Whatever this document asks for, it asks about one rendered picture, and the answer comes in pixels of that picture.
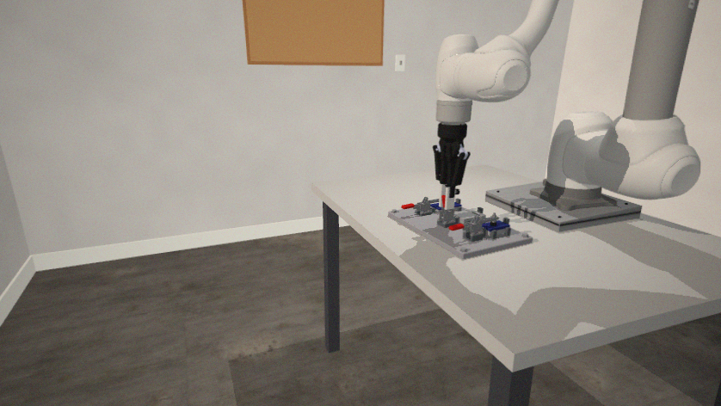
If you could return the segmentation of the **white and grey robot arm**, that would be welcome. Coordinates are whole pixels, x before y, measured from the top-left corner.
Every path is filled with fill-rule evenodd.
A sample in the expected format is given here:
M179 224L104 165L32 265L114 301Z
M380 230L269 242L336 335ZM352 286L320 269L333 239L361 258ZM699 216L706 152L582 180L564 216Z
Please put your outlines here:
M472 100L504 102L518 96L529 83L531 54L558 1L532 0L516 31L480 48L471 34L446 37L435 73L436 120L464 125L471 120ZM530 189L531 195L572 211L617 206L602 188L658 200L694 186L700 159L674 110L698 4L643 0L623 114L614 121L599 111L567 114L552 137L545 187Z

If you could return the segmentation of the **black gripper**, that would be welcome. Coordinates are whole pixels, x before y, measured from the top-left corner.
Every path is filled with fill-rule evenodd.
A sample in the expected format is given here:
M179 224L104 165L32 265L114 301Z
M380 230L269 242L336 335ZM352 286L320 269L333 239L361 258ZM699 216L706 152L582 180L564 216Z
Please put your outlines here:
M438 124L437 135L442 138L439 144L433 145L435 177L441 184L439 207L443 207L441 196L446 195L446 210L454 209L456 186L462 183L465 166L471 155L469 151L466 152L464 149L463 140L466 133L467 124L457 126Z

